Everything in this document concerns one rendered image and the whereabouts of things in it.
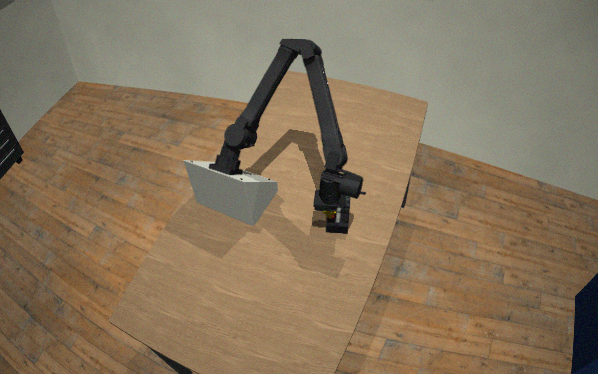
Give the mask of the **black power strip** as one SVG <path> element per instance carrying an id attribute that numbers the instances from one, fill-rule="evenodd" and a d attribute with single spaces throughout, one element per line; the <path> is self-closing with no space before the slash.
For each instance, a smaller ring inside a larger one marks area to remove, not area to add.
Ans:
<path id="1" fill-rule="evenodd" d="M 350 198 L 346 196 L 345 209 L 337 208 L 337 213 L 329 219 L 327 216 L 326 232 L 328 233 L 348 233 Z"/>

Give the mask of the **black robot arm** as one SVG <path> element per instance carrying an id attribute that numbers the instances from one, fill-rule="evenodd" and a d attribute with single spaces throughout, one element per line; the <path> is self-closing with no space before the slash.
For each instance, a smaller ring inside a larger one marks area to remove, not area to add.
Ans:
<path id="1" fill-rule="evenodd" d="M 227 127 L 221 153 L 217 155 L 215 164 L 209 164 L 209 169 L 227 175 L 242 175 L 243 170 L 239 169 L 241 161 L 238 160 L 241 149 L 255 146 L 260 118 L 290 65 L 300 54 L 312 91 L 326 162 L 326 169 L 321 173 L 320 197 L 322 189 L 326 193 L 339 190 L 339 198 L 343 194 L 357 199 L 362 189 L 363 177 L 340 170 L 347 163 L 348 156 L 325 74 L 321 49 L 313 41 L 306 39 L 282 39 L 279 44 L 274 60 L 240 118 Z"/>

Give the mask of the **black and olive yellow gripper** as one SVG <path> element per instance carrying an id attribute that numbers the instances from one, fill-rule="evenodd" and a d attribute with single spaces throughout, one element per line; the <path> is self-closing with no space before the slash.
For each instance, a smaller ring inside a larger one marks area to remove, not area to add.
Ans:
<path id="1" fill-rule="evenodd" d="M 316 211 L 322 211 L 329 219 L 337 212 L 337 208 L 345 209 L 345 205 L 346 196 L 341 194 L 339 198 L 339 190 L 334 193 L 326 193 L 321 189 L 321 197 L 320 190 L 315 190 L 313 206 Z"/>

